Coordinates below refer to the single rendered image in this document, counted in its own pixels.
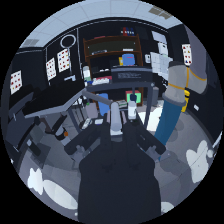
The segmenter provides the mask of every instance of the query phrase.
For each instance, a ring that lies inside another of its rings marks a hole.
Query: table leg
[[[69,115],[71,117],[71,120],[72,120],[72,122],[73,122],[73,124],[74,124],[74,126],[75,126],[75,128],[77,130],[77,132],[80,133],[81,130],[80,130],[78,124],[77,124],[77,121],[75,120],[75,116],[73,114],[73,111],[71,110],[71,107],[68,109],[68,113],[69,113]]]
[[[144,128],[147,129],[148,122],[149,122],[149,115],[151,111],[151,101],[153,98],[153,87],[148,87],[148,95],[147,95],[147,107],[146,107],[146,117],[144,118]]]

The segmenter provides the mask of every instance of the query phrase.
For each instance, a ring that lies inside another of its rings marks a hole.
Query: white bottle
[[[136,113],[137,113],[136,100],[137,96],[130,94],[130,100],[128,101],[128,119],[130,120],[136,119]]]

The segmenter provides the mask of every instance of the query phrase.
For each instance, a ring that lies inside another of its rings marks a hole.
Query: yellow object
[[[185,100],[187,101],[187,103],[188,103],[188,100],[189,100],[189,95],[190,95],[190,93],[185,90]],[[187,107],[187,103],[186,103],[186,105],[184,107],[182,107],[181,112],[185,112],[186,107]]]
[[[122,57],[119,57],[119,63],[120,63],[120,65],[123,65],[123,58]]]

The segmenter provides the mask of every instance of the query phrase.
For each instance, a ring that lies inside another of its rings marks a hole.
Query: yellow bucket
[[[185,90],[185,100],[187,101],[187,103],[188,103],[188,100],[189,100],[189,95],[190,95],[190,93]],[[186,103],[186,105],[184,107],[182,107],[181,112],[185,112],[186,107],[187,107],[187,103]]]

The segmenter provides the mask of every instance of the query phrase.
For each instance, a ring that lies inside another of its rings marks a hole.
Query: gray cylinder
[[[110,128],[112,131],[120,131],[122,128],[121,125],[121,115],[119,110],[119,104],[117,102],[113,102],[110,106],[111,111],[111,121]]]

